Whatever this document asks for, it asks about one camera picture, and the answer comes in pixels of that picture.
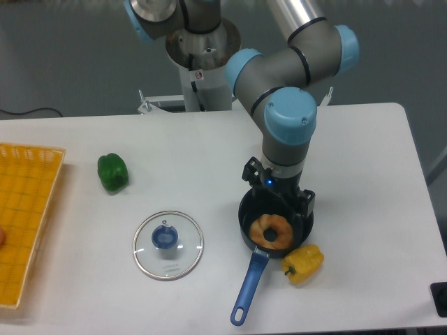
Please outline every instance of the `pan handle hole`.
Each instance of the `pan handle hole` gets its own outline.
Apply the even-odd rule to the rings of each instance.
[[[278,237],[277,232],[272,228],[268,228],[264,232],[264,238],[269,242],[274,242],[275,239],[277,239],[277,237]]]
[[[244,315],[244,310],[239,307],[235,314],[235,320],[238,322],[241,321],[243,315]]]

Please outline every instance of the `yellow bell pepper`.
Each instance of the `yellow bell pepper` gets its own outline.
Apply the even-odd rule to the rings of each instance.
[[[281,260],[284,274],[292,284],[299,284],[308,279],[321,266],[324,255],[315,244],[302,246],[289,253]]]

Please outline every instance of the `blue lid handle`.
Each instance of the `blue lid handle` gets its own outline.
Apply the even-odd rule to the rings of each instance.
[[[347,26],[335,26],[342,40],[342,60],[337,72],[343,73],[354,67],[360,58],[360,47],[358,45],[357,36]]]
[[[178,239],[177,230],[169,225],[159,225],[152,233],[152,243],[159,249],[172,248]]]
[[[279,142],[298,146],[310,141],[316,128],[316,102],[296,87],[272,93],[264,109],[267,131]]]

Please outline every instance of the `donut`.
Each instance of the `donut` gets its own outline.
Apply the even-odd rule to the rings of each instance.
[[[278,235],[272,242],[264,237],[264,232],[269,228]],[[264,248],[284,250],[292,246],[293,230],[284,217],[276,214],[264,214],[250,225],[249,237],[254,243]]]

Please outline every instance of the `white table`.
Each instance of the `white table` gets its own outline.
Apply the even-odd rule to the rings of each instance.
[[[261,134],[247,113],[205,112],[0,122],[0,141],[66,148],[47,229],[18,311],[0,334],[261,334],[446,325],[430,284],[447,259],[402,107],[318,111],[302,188],[316,192],[307,240],[325,262],[294,287],[279,261],[264,271],[245,324],[230,313],[251,251],[240,236],[241,180]],[[98,157],[131,174],[108,195]],[[178,210],[203,229],[198,266],[177,281],[144,275],[133,236],[150,215]]]

